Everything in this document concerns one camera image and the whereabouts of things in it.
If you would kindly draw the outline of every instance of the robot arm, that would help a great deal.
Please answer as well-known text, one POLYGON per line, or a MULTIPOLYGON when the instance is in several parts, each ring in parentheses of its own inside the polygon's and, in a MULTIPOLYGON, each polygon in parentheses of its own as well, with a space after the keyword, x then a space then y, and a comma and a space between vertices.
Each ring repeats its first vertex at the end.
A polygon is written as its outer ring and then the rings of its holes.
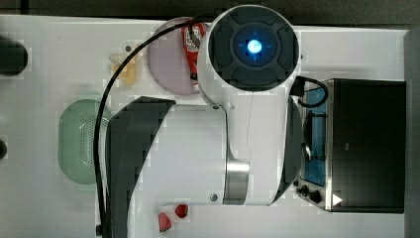
POLYGON ((296 36, 280 15, 236 7, 212 23, 201 43, 198 80, 209 106, 166 103, 159 113, 143 101, 117 114, 107 136, 113 237, 158 237, 158 213, 169 204, 271 204, 299 56, 296 36), (142 123, 151 115, 157 123, 142 123), (155 134, 136 139, 148 130, 155 134), (123 163, 131 155, 138 158, 123 163))

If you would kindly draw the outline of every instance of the red object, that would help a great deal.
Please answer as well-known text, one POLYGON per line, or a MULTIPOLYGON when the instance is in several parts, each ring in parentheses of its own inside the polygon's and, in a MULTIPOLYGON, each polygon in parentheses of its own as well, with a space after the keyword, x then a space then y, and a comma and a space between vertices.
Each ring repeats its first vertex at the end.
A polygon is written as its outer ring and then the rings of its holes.
MULTIPOLYGON (((200 23, 192 25, 192 32, 195 38, 198 40, 198 45, 203 40, 205 31, 203 25, 200 23)), ((197 81, 197 57, 198 57, 198 49, 197 43, 194 42, 189 34, 188 26, 185 26, 181 29, 182 33, 182 42, 183 48, 185 52, 186 59, 188 60, 189 69, 191 71, 190 77, 194 82, 194 86, 198 84, 197 81)))
POLYGON ((185 204, 180 204, 175 208, 175 214, 179 218, 185 218, 188 215, 188 206, 185 204))
POLYGON ((170 219, 166 214, 162 212, 158 215, 158 231, 167 231, 171 226, 172 224, 170 223, 170 219))

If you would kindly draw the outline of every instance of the black panel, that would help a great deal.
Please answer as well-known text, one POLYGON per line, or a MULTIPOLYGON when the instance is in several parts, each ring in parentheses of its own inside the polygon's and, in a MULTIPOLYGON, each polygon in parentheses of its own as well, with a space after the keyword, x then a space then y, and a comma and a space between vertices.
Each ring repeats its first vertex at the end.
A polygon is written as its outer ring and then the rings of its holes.
POLYGON ((244 67, 238 67, 232 74, 231 85, 241 88, 253 87, 271 87, 277 81, 277 75, 272 68, 264 70, 247 70, 244 67))
POLYGON ((272 203, 275 203, 287 191, 300 170, 302 124, 299 109, 291 97, 288 100, 287 111, 284 164, 277 194, 272 203))
POLYGON ((281 55, 278 57, 278 63, 283 66, 284 69, 293 70, 293 62, 297 61, 299 57, 299 49, 297 39, 293 33, 293 30, 289 27, 283 27, 277 31, 278 36, 285 46, 281 50, 281 55))
POLYGON ((332 210, 403 212, 405 83, 334 83, 332 210))
POLYGON ((217 31, 218 34, 214 35, 214 42, 212 44, 217 47, 212 47, 211 50, 214 51, 219 66, 224 67, 232 61, 232 55, 229 53, 229 44, 227 43, 229 43, 234 31, 229 26, 220 26, 217 31))
POLYGON ((278 20, 278 15, 274 12, 267 11, 264 8, 238 8, 231 14, 232 18, 239 24, 243 25, 249 22, 260 22, 266 25, 272 25, 278 20))
POLYGON ((106 168, 110 198, 107 224, 112 237, 127 238, 127 216, 131 196, 143 163, 173 100, 140 97, 109 122, 106 137, 106 168))

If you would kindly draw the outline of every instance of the green plastic basket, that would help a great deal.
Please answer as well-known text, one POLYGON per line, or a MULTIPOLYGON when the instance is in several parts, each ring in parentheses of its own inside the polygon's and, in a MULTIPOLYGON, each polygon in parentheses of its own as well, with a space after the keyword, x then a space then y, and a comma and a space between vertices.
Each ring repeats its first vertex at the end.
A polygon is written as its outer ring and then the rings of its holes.
MULTIPOLYGON (((62 172, 72 181, 80 184, 96 182, 93 164, 93 133, 99 102, 83 99, 69 105, 61 115, 58 128, 58 163, 62 172)), ((105 107, 99 136, 99 157, 101 172, 105 145, 106 127, 111 111, 105 107)))

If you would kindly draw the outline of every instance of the black cable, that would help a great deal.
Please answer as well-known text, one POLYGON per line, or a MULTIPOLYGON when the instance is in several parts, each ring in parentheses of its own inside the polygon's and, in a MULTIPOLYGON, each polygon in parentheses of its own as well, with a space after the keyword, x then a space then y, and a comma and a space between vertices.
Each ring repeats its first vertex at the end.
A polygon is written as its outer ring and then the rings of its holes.
MULTIPOLYGON (((188 26, 188 25, 193 25, 194 23, 199 23, 201 21, 200 20, 201 18, 205 18, 205 17, 208 17, 208 16, 209 16, 208 14, 202 14, 202 15, 196 16, 196 17, 192 18, 191 20, 188 20, 188 21, 185 21, 183 23, 172 26, 170 28, 167 28, 167 29, 155 34, 154 36, 150 37, 149 39, 147 39, 145 42, 143 42, 141 45, 139 45, 135 50, 133 50, 127 56, 127 58, 121 63, 121 65, 115 71, 114 75, 112 75, 111 79, 109 80, 109 82, 108 82, 108 84, 105 88, 105 91, 103 93, 100 105, 99 105, 99 110, 98 110, 98 115, 96 117, 96 124, 95 124, 95 130, 94 130, 94 135, 93 135, 93 164, 94 164, 94 167, 95 167, 96 186, 97 186, 97 190, 98 190, 98 201, 99 201, 99 217, 100 217, 100 222, 101 222, 101 224, 97 227, 97 235, 101 235, 102 232, 103 232, 103 229, 105 229, 105 227, 103 227, 103 224, 105 222, 105 214, 107 212, 107 210, 105 209, 105 205, 104 205, 102 175, 101 175, 101 171, 100 171, 100 162, 99 162, 99 160, 100 160, 99 159, 99 132, 100 132, 100 127, 101 127, 101 120, 102 120, 102 116, 103 116, 103 111, 104 111, 104 108, 105 108, 105 103, 106 103, 106 100, 108 98, 109 91, 112 88, 112 85, 114 84, 115 80, 117 79, 117 77, 121 73, 121 71, 127 65, 127 63, 129 63, 130 60, 136 54, 138 54, 139 51, 141 51, 144 47, 146 47, 148 44, 150 44, 154 40, 158 39, 159 37, 161 37, 161 36, 163 36, 163 35, 165 35, 169 32, 172 32, 176 29, 179 29, 179 28, 182 28, 182 27, 188 26)), ((110 197, 109 197, 108 190, 106 190, 106 198, 107 198, 107 201, 109 201, 110 197)))
POLYGON ((303 87, 305 85, 305 81, 312 82, 312 83, 315 83, 318 86, 320 86, 324 90, 324 97, 319 102, 317 102, 315 104, 306 104, 302 100, 299 99, 297 101, 299 103, 299 105, 301 105, 303 107, 306 107, 306 108, 315 108, 315 107, 319 107, 322 104, 324 104, 324 102, 326 102, 327 99, 328 99, 328 88, 327 88, 327 86, 324 83, 322 83, 321 81, 318 81, 316 79, 309 78, 309 77, 303 77, 303 76, 297 76, 293 86, 298 85, 298 87, 301 87, 301 92, 303 93, 303 87))

